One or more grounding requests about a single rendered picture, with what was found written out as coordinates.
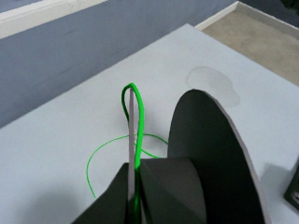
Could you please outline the green cable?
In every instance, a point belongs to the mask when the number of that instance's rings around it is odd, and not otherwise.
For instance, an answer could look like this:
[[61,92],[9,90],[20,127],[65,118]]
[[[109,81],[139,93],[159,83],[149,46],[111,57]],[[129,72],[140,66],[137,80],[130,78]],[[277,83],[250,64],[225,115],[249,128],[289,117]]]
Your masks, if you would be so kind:
[[[148,152],[144,151],[142,148],[142,139],[143,139],[143,134],[147,134],[147,133],[143,133],[144,131],[144,106],[143,106],[143,102],[142,102],[142,98],[141,95],[138,91],[138,88],[136,87],[136,85],[131,82],[130,84],[128,84],[127,86],[125,86],[121,92],[121,103],[126,115],[126,118],[128,120],[128,125],[129,125],[129,115],[126,109],[126,105],[125,105],[125,101],[124,101],[124,95],[125,92],[130,89],[133,88],[134,92],[135,92],[135,96],[138,102],[138,107],[139,107],[139,123],[138,123],[138,133],[137,133],[137,139],[136,139],[136,143],[135,143],[135,224],[140,224],[140,216],[139,216],[139,164],[140,164],[140,156],[141,156],[141,151],[143,151],[144,153],[150,155],[153,158],[159,158],[156,156],[153,156],[151,154],[149,154]],[[91,160],[93,155],[91,155],[89,162]],[[91,187],[91,190],[93,192],[92,186],[90,184],[90,180],[88,177],[88,166],[89,166],[89,162],[87,165],[87,178],[88,178],[88,182],[89,185]],[[93,192],[94,198],[96,198],[94,192]]]

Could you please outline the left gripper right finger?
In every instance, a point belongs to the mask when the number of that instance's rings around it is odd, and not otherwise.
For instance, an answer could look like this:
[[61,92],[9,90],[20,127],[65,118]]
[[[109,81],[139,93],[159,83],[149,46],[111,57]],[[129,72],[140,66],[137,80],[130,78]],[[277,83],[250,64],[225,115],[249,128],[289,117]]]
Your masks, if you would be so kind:
[[206,224],[168,192],[143,161],[139,164],[140,224]]

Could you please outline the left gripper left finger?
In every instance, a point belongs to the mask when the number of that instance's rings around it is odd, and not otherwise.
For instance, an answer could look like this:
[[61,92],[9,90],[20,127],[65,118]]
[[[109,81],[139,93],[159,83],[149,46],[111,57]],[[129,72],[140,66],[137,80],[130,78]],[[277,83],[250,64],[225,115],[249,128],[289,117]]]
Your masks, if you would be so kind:
[[128,224],[128,167],[123,163],[107,189],[71,224]]

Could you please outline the black cable reel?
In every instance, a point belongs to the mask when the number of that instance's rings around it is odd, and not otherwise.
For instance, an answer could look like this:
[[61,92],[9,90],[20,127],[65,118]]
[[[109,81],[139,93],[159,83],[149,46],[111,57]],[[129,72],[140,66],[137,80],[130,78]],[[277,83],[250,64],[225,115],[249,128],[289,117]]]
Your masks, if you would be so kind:
[[[175,107],[167,158],[140,159],[207,224],[273,224],[246,144],[221,103],[200,89]],[[135,224],[134,90],[129,100],[128,224]]]

